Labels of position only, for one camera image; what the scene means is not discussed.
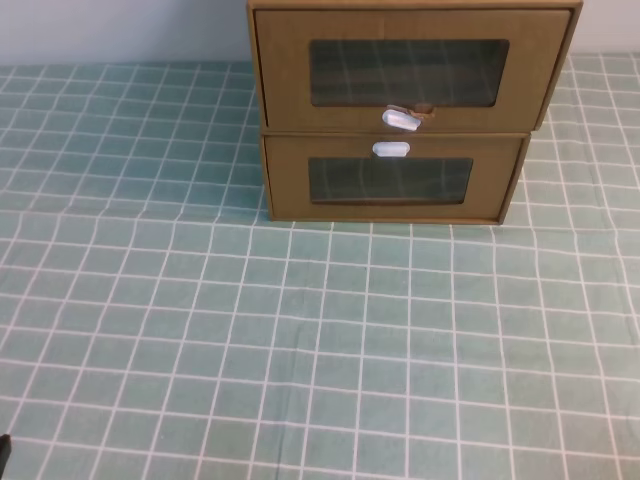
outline white wall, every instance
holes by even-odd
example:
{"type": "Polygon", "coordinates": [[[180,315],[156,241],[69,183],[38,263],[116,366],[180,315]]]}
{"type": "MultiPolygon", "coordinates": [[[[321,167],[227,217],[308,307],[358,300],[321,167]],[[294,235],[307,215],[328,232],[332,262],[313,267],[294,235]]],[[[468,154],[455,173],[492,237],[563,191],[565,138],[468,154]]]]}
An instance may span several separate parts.
{"type": "MultiPolygon", "coordinates": [[[[574,50],[640,51],[638,0],[585,1],[574,50]]],[[[247,58],[245,0],[0,0],[0,64],[247,58]]]]}
{"type": "Polygon", "coordinates": [[[574,50],[640,51],[638,0],[584,0],[574,50]]]}

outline drawer unit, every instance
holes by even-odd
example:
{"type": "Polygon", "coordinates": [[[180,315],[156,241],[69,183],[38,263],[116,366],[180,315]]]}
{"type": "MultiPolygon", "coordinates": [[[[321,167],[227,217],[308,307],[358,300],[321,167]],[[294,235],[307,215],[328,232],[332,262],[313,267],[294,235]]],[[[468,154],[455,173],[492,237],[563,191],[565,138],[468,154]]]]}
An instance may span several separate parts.
{"type": "Polygon", "coordinates": [[[582,0],[248,0],[277,220],[499,224],[582,0]]]}
{"type": "Polygon", "coordinates": [[[533,130],[570,19],[565,9],[257,11],[266,125],[389,131],[387,105],[429,105],[420,131],[533,130]]]}
{"type": "Polygon", "coordinates": [[[528,141],[515,134],[267,136],[272,216],[500,223],[528,141]]]}

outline drawer front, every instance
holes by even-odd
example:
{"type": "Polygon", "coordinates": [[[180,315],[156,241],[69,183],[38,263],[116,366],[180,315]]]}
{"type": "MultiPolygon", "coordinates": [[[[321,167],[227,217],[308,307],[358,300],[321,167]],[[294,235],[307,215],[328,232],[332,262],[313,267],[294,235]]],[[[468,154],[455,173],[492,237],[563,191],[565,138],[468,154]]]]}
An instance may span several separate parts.
{"type": "Polygon", "coordinates": [[[272,214],[283,220],[499,222],[528,138],[265,137],[272,214]]]}
{"type": "Polygon", "coordinates": [[[391,132],[387,105],[435,115],[422,132],[535,128],[569,10],[255,11],[266,123],[391,132]]]}

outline white plastic handle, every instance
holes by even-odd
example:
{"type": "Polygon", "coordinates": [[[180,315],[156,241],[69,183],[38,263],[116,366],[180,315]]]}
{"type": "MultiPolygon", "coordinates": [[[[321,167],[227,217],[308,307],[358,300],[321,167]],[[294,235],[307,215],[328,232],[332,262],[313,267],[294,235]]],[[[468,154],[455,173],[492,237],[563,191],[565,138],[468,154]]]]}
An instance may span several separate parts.
{"type": "Polygon", "coordinates": [[[407,142],[377,142],[373,153],[379,157],[406,157],[411,147],[407,142]]]}
{"type": "Polygon", "coordinates": [[[411,115],[399,112],[392,108],[388,108],[384,111],[382,114],[382,121],[390,127],[400,128],[410,132],[415,132],[422,123],[422,120],[419,118],[412,117],[411,115]]]}

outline top drawer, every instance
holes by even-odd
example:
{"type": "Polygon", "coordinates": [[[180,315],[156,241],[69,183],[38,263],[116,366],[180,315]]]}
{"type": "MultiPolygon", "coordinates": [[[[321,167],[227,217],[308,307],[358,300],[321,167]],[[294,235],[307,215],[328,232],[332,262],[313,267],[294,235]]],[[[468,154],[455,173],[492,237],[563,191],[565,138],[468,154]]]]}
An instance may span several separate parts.
{"type": "Polygon", "coordinates": [[[539,126],[573,30],[572,9],[385,4],[389,9],[250,10],[264,127],[389,132],[382,121],[388,105],[433,106],[422,132],[539,126]]]}

